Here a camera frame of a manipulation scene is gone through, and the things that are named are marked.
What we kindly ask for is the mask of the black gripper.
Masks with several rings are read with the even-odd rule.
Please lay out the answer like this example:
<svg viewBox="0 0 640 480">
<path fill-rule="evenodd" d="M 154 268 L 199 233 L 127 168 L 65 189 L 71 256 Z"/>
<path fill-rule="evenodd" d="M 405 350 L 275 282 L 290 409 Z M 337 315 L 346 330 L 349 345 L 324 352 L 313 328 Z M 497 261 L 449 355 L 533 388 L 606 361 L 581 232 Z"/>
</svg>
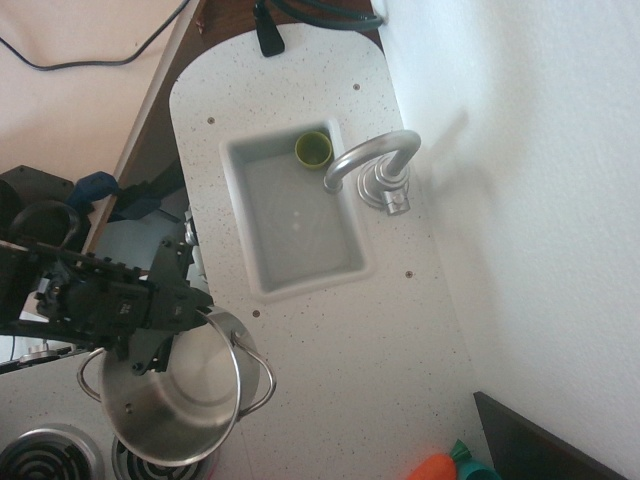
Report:
<svg viewBox="0 0 640 480">
<path fill-rule="evenodd" d="M 35 336 L 75 345 L 115 347 L 125 370 L 164 372 L 174 334 L 205 324 L 211 297 L 190 286 L 192 247 L 173 237 L 160 241 L 147 277 L 106 257 L 36 243 L 39 277 Z"/>
</svg>

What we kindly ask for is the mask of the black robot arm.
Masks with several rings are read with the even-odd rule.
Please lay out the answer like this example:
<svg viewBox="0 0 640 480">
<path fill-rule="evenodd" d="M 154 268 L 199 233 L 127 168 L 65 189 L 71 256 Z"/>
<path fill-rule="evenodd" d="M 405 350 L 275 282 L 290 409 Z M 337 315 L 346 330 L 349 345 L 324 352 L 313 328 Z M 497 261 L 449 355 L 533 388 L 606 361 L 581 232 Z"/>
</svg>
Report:
<svg viewBox="0 0 640 480">
<path fill-rule="evenodd" d="M 69 249 L 81 217 L 54 200 L 1 232 L 1 332 L 115 353 L 141 376 L 163 372 L 174 337 L 204 325 L 211 296 L 190 285 L 190 245 L 160 241 L 148 271 Z"/>
</svg>

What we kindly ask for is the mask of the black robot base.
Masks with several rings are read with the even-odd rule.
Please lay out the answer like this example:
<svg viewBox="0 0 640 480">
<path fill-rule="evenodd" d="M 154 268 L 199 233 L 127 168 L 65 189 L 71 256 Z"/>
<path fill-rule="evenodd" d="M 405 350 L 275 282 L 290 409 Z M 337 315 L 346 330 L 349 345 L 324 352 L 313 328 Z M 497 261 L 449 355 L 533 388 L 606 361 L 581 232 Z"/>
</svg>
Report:
<svg viewBox="0 0 640 480">
<path fill-rule="evenodd" d="M 14 217 L 27 206 L 45 200 L 64 202 L 74 183 L 32 167 L 20 165 L 1 174 L 1 215 Z"/>
</svg>

